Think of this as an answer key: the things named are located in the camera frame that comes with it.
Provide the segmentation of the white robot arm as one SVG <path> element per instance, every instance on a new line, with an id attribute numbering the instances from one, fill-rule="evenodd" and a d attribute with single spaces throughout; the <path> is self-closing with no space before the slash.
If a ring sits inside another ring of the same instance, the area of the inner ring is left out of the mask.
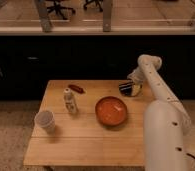
<path id="1" fill-rule="evenodd" d="M 188 171 L 183 136 L 191 119 L 183 104 L 159 75 L 162 59 L 142 54 L 138 67 L 119 85 L 124 96 L 132 97 L 133 86 L 147 81 L 155 100 L 144 111 L 145 171 Z"/>

